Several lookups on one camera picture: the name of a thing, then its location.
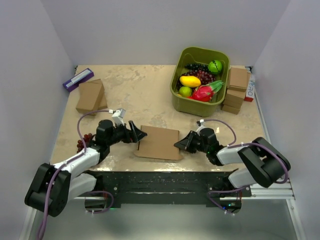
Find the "bunch of grapes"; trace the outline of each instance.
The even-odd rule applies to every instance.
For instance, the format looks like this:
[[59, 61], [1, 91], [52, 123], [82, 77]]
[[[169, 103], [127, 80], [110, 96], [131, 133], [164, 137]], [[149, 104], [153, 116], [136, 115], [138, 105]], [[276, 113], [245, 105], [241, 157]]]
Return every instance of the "bunch of grapes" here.
[[200, 70], [209, 73], [208, 66], [200, 63], [188, 63], [185, 65], [185, 68], [188, 70]]
[[206, 85], [216, 80], [215, 75], [202, 70], [191, 70], [182, 74], [181, 76], [195, 76], [200, 79], [201, 85]]
[[[88, 134], [85, 134], [85, 135], [83, 136], [83, 139], [84, 139], [84, 141], [85, 141], [86, 147], [88, 146], [91, 138], [92, 138], [92, 133], [88, 133]], [[76, 153], [80, 153], [81, 150], [84, 149], [84, 143], [81, 141], [81, 139], [78, 140], [76, 147], [78, 148], [78, 150], [76, 151]]]

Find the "yellow mango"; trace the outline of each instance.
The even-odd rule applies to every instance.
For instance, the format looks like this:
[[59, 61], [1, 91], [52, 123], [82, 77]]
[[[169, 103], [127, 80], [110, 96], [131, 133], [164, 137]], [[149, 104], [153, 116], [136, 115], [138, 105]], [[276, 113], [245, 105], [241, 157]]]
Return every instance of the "yellow mango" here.
[[189, 87], [189, 88], [196, 88], [201, 85], [201, 81], [196, 76], [181, 76], [180, 82], [183, 86]]

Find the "cable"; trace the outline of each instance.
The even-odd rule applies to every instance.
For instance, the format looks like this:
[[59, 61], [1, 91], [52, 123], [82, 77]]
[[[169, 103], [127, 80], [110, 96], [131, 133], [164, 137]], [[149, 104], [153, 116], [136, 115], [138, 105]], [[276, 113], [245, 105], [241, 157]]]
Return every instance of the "cable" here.
[[[219, 122], [219, 123], [222, 123], [222, 124], [226, 125], [231, 130], [231, 132], [233, 133], [234, 140], [227, 145], [228, 149], [238, 148], [238, 147], [246, 147], [246, 146], [256, 146], [256, 147], [259, 147], [259, 148], [267, 151], [272, 157], [274, 157], [280, 163], [280, 165], [281, 165], [281, 167], [283, 168], [283, 171], [284, 171], [284, 179], [282, 181], [276, 181], [275, 183], [284, 184], [284, 183], [287, 182], [287, 180], [289, 178], [289, 173], [288, 173], [287, 167], [285, 166], [284, 162], [280, 159], [280, 157], [278, 157], [269, 148], [267, 148], [267, 147], [265, 147], [265, 146], [263, 146], [263, 145], [261, 145], [259, 143], [255, 143], [255, 142], [248, 142], [248, 143], [241, 143], [241, 144], [233, 145], [237, 141], [237, 136], [236, 136], [236, 132], [233, 130], [233, 128], [228, 123], [226, 123], [225, 121], [222, 121], [222, 120], [218, 120], [218, 119], [204, 119], [203, 121], [204, 122], [209, 122], [209, 121]], [[210, 199], [211, 202], [213, 202], [218, 208], [224, 210], [225, 213], [229, 213], [229, 214], [235, 215], [234, 213], [224, 209], [219, 203], [217, 203], [215, 200], [213, 200], [210, 197], [210, 194], [213, 194], [213, 193], [220, 193], [220, 194], [237, 193], [237, 192], [245, 189], [246, 187], [247, 186], [243, 186], [243, 187], [240, 187], [240, 188], [237, 188], [237, 189], [234, 189], [234, 190], [229, 190], [229, 191], [208, 191], [207, 192], [207, 196], [208, 196], [208, 198]]]
[[277, 184], [284, 184], [287, 182], [288, 178], [289, 178], [289, 173], [288, 173], [288, 170], [287, 170], [287, 167], [286, 165], [284, 164], [284, 162], [280, 159], [280, 157], [278, 157], [274, 152], [272, 152], [269, 148], [259, 144], [259, 143], [255, 143], [255, 142], [248, 142], [248, 143], [242, 143], [242, 144], [237, 144], [237, 145], [233, 145], [236, 141], [237, 141], [237, 136], [236, 136], [236, 132], [233, 130], [233, 128], [228, 124], [226, 123], [225, 121], [222, 121], [222, 120], [218, 120], [218, 119], [204, 119], [203, 120], [204, 122], [208, 122], [208, 121], [215, 121], [215, 122], [219, 122], [219, 123], [223, 123], [224, 125], [226, 125], [230, 130], [231, 132], [233, 133], [233, 136], [234, 136], [234, 140], [229, 143], [227, 145], [227, 147], [229, 149], [232, 149], [232, 148], [238, 148], [238, 147], [245, 147], [245, 146], [256, 146], [256, 147], [259, 147], [263, 150], [265, 150], [266, 152], [268, 152], [272, 157], [274, 157], [281, 165], [281, 167], [283, 168], [283, 171], [284, 171], [284, 180], [282, 181], [276, 181], [275, 183]]
[[81, 132], [80, 132], [80, 122], [81, 120], [85, 117], [88, 116], [90, 114], [94, 114], [94, 113], [113, 113], [113, 110], [97, 110], [97, 111], [91, 111], [91, 112], [87, 112], [86, 114], [82, 115], [77, 124], [76, 124], [76, 130], [78, 132], [78, 135], [83, 143], [83, 151], [78, 154], [75, 155], [73, 158], [69, 159], [66, 164], [61, 165], [53, 174], [52, 178], [50, 179], [49, 185], [48, 185], [48, 189], [46, 191], [46, 195], [45, 195], [45, 202], [44, 202], [44, 211], [43, 211], [43, 219], [42, 219], [42, 223], [40, 224], [37, 234], [36, 234], [36, 239], [37, 240], [42, 240], [42, 238], [44, 237], [45, 231], [46, 231], [46, 226], [47, 226], [47, 220], [48, 220], [48, 210], [49, 210], [49, 197], [51, 194], [51, 189], [52, 186], [54, 184], [54, 181], [58, 175], [58, 173], [67, 165], [70, 164], [71, 162], [77, 160], [78, 158], [82, 157], [83, 155], [85, 155], [85, 153], [87, 152], [87, 145], [85, 142], [85, 139], [82, 137]]
[[110, 193], [110, 192], [108, 192], [108, 191], [89, 191], [89, 192], [87, 192], [87, 194], [107, 194], [107, 195], [109, 195], [110, 197], [111, 197], [111, 203], [110, 203], [110, 205], [108, 206], [108, 207], [106, 207], [106, 208], [104, 208], [104, 209], [102, 209], [101, 211], [93, 211], [93, 210], [88, 210], [88, 212], [89, 213], [93, 213], [93, 214], [102, 214], [102, 213], [105, 213], [105, 212], [107, 212], [111, 207], [112, 207], [112, 205], [114, 204], [114, 196]]
[[231, 194], [231, 193], [237, 193], [243, 189], [245, 189], [247, 186], [242, 186], [240, 188], [237, 188], [237, 189], [233, 189], [233, 190], [227, 190], [227, 191], [208, 191], [206, 193], [206, 195], [208, 196], [208, 198], [210, 199], [211, 202], [213, 202], [218, 208], [220, 208], [221, 210], [223, 210], [226, 214], [232, 214], [232, 215], [235, 215], [234, 213], [228, 211], [227, 209], [224, 209], [219, 203], [217, 203], [215, 200], [213, 200], [211, 197], [210, 197], [210, 194]]
[[286, 165], [284, 164], [284, 162], [280, 159], [280, 157], [278, 157], [274, 152], [272, 152], [269, 148], [259, 144], [259, 143], [255, 143], [255, 142], [248, 142], [248, 143], [243, 143], [243, 144], [237, 144], [237, 145], [233, 145], [233, 146], [228, 146], [229, 149], [233, 149], [233, 148], [238, 148], [238, 147], [246, 147], [246, 146], [256, 146], [259, 147], [263, 150], [265, 150], [266, 152], [268, 152], [272, 157], [274, 157], [281, 165], [281, 167], [283, 168], [284, 171], [284, 179], [282, 181], [276, 181], [276, 184], [284, 184], [287, 182], [288, 178], [289, 178], [289, 173], [287, 170]]
[[228, 123], [226, 123], [225, 121], [222, 121], [222, 120], [218, 120], [218, 119], [204, 119], [203, 121], [204, 122], [214, 121], [214, 122], [219, 122], [219, 123], [226, 125], [231, 130], [233, 137], [234, 137], [234, 140], [232, 142], [230, 142], [228, 145], [232, 145], [232, 144], [236, 143], [236, 141], [237, 141], [236, 132], [233, 130], [233, 128]]

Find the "stacked cardboard boxes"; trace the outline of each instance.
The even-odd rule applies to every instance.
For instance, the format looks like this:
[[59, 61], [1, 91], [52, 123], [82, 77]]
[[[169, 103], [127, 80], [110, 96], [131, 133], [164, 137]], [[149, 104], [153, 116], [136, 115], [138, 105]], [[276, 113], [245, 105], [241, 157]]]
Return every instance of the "stacked cardboard boxes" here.
[[105, 88], [101, 79], [80, 83], [79, 91], [80, 99], [75, 107], [79, 113], [86, 114], [108, 107]]
[[250, 73], [244, 66], [231, 66], [222, 110], [238, 114], [246, 97]]

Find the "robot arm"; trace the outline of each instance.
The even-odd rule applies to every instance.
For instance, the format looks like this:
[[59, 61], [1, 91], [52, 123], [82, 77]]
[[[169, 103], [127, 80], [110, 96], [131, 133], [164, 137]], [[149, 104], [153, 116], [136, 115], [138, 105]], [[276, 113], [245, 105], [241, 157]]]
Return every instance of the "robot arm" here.
[[285, 174], [283, 166], [266, 149], [280, 158], [287, 171], [291, 169], [289, 161], [262, 137], [253, 140], [249, 146], [223, 146], [219, 144], [215, 131], [204, 126], [204, 121], [198, 121], [197, 124], [199, 125], [197, 131], [190, 131], [174, 146], [189, 153], [196, 151], [206, 153], [208, 160], [218, 166], [244, 163], [246, 168], [233, 171], [225, 179], [224, 189], [238, 189], [255, 183], [268, 188], [283, 176]]
[[48, 214], [50, 216], [58, 216], [68, 200], [92, 191], [97, 185], [97, 179], [83, 172], [104, 160], [110, 153], [111, 145], [118, 142], [137, 143], [147, 136], [145, 132], [135, 126], [133, 121], [129, 121], [130, 129], [126, 128], [126, 124], [123, 122], [125, 112], [121, 108], [113, 113], [112, 119], [115, 126], [110, 120], [100, 121], [96, 129], [95, 140], [90, 141], [86, 151], [83, 149], [69, 159], [53, 165], [42, 164], [25, 196], [25, 204], [39, 211], [44, 211], [49, 182], [60, 167], [62, 169], [55, 178], [49, 196]]

